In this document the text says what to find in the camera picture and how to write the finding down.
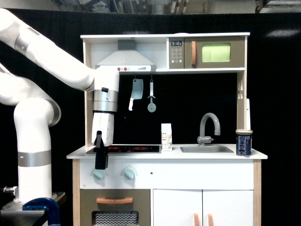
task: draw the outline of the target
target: faucet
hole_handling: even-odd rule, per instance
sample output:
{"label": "faucet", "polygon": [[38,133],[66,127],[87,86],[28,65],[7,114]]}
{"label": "faucet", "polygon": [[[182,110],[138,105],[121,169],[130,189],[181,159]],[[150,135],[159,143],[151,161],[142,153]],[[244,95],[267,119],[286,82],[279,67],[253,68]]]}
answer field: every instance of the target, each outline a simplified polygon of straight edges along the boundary
{"label": "faucet", "polygon": [[202,117],[201,124],[199,127],[199,137],[198,137],[198,143],[200,145],[205,145],[211,143],[213,139],[210,136],[205,137],[205,124],[208,118],[211,118],[214,122],[214,135],[220,135],[221,134],[221,126],[220,121],[218,121],[218,118],[213,113],[207,113]]}

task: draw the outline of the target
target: cabinet handle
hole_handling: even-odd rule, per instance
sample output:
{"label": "cabinet handle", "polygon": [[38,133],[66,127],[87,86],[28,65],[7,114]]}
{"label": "cabinet handle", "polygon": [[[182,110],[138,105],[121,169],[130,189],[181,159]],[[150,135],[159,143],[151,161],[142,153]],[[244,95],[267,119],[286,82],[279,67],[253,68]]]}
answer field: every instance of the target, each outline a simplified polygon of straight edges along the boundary
{"label": "cabinet handle", "polygon": [[208,214],[208,219],[209,219],[209,226],[213,226],[213,219],[212,219],[212,214]]}
{"label": "cabinet handle", "polygon": [[126,204],[126,203],[132,203],[133,198],[124,198],[124,199],[97,198],[96,202],[100,204]]}
{"label": "cabinet handle", "polygon": [[196,65],[196,58],[197,58],[196,41],[192,41],[192,64],[191,65]]}
{"label": "cabinet handle", "polygon": [[198,214],[194,214],[194,226],[198,226]]}

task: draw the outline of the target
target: white countertop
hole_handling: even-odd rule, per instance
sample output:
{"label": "white countertop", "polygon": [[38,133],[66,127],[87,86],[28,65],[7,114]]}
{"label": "white countertop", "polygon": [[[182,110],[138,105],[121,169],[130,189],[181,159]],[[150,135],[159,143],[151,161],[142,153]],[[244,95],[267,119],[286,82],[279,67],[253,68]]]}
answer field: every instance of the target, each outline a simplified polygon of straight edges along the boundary
{"label": "white countertop", "polygon": [[[233,153],[182,153],[180,147],[198,146],[198,144],[173,145],[172,151],[161,151],[161,153],[114,153],[109,154],[109,159],[267,159],[268,156],[252,149],[251,156],[236,155],[236,144],[213,144],[216,146],[225,146],[233,151]],[[93,149],[94,146],[88,148],[81,147],[78,150],[67,155],[67,159],[94,159],[95,154],[86,154],[87,151]]]}

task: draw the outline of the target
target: blue can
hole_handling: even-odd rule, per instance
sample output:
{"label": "blue can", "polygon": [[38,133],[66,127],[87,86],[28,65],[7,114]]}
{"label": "blue can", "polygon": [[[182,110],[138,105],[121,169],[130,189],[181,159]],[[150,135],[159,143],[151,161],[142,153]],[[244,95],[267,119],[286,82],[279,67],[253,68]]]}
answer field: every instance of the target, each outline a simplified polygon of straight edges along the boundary
{"label": "blue can", "polygon": [[252,130],[236,130],[236,155],[252,155]]}

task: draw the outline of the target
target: white cabinet door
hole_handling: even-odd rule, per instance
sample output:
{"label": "white cabinet door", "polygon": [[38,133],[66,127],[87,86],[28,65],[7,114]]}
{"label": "white cabinet door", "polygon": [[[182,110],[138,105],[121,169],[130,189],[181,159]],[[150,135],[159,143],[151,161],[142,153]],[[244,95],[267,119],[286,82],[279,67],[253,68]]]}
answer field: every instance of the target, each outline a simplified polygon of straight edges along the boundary
{"label": "white cabinet door", "polygon": [[203,226],[253,226],[253,191],[203,190]]}
{"label": "white cabinet door", "polygon": [[202,190],[153,190],[154,226],[202,226]]}

